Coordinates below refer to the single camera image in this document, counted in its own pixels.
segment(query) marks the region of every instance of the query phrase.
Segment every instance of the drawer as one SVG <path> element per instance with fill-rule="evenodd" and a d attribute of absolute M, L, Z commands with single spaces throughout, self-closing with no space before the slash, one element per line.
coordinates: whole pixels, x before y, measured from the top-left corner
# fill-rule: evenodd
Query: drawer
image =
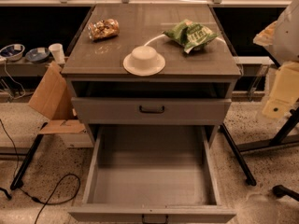
<path fill-rule="evenodd" d="M 230 99 L 72 99 L 79 119 L 91 124 L 219 125 L 230 103 Z"/>
<path fill-rule="evenodd" d="M 226 223 L 201 126 L 107 125 L 98 133 L 78 221 Z"/>

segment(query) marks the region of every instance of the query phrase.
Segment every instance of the cardboard box flap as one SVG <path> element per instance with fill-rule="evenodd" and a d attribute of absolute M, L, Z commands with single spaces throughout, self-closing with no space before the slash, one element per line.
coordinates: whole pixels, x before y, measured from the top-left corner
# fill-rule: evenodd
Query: cardboard box flap
<path fill-rule="evenodd" d="M 84 124 L 79 120 L 51 120 L 39 133 L 86 133 Z"/>
<path fill-rule="evenodd" d="M 61 70 L 56 62 L 50 64 L 28 104 L 48 119 L 74 118 L 71 95 Z"/>

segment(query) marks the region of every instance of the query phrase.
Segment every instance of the metal bowl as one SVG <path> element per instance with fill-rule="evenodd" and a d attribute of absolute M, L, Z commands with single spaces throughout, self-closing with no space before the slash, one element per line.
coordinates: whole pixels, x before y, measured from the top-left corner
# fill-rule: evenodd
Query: metal bowl
<path fill-rule="evenodd" d="M 25 51 L 22 44 L 8 45 L 0 50 L 0 56 L 7 58 L 9 61 L 18 61 Z"/>
<path fill-rule="evenodd" d="M 26 53 L 26 59 L 32 63 L 43 63 L 48 60 L 50 50 L 47 48 L 31 49 Z"/>

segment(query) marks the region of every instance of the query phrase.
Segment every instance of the speckled floor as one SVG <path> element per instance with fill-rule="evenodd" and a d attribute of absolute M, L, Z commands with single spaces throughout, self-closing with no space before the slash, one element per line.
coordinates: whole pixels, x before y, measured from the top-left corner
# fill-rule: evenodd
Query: speckled floor
<path fill-rule="evenodd" d="M 256 120 L 260 103 L 233 102 L 225 120 L 237 144 L 270 138 L 283 124 L 265 124 Z M 1 103 L 0 119 L 17 147 L 29 147 L 44 121 L 26 103 Z M 0 147 L 12 147 L 3 129 L 0 129 Z M 55 185 L 65 174 L 80 177 L 77 197 L 61 205 L 46 206 L 37 223 L 78 223 L 67 213 L 72 205 L 80 205 L 89 165 L 90 148 L 66 148 L 58 135 L 45 136 L 23 177 L 22 189 L 45 202 Z M 299 191 L 299 146 L 279 147 L 245 153 L 257 186 L 248 186 L 232 150 L 222 133 L 218 133 L 211 148 L 222 205 L 237 212 L 229 224 L 295 224 L 299 223 L 299 202 L 290 197 L 277 199 L 271 192 L 278 184 Z M 16 160 L 0 160 L 0 187 L 11 194 L 9 201 L 0 192 L 0 224 L 33 224 L 42 204 L 34 203 L 21 190 L 10 190 L 16 169 Z M 57 189 L 50 202 L 60 202 L 72 196 L 77 180 L 68 177 Z"/>

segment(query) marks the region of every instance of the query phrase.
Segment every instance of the cabinet top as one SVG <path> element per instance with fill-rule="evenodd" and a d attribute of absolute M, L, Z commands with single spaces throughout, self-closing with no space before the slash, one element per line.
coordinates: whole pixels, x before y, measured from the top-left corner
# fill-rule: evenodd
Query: cabinet top
<path fill-rule="evenodd" d="M 100 20 L 118 21 L 120 33 L 91 41 L 88 24 Z M 218 35 L 203 50 L 185 53 L 183 47 L 161 35 L 188 19 L 199 22 Z M 164 69 L 151 77 L 225 76 L 239 77 L 235 60 L 208 7 L 201 4 L 106 4 L 95 7 L 63 69 L 63 75 L 132 77 L 123 60 L 138 46 L 148 44 L 165 58 Z"/>

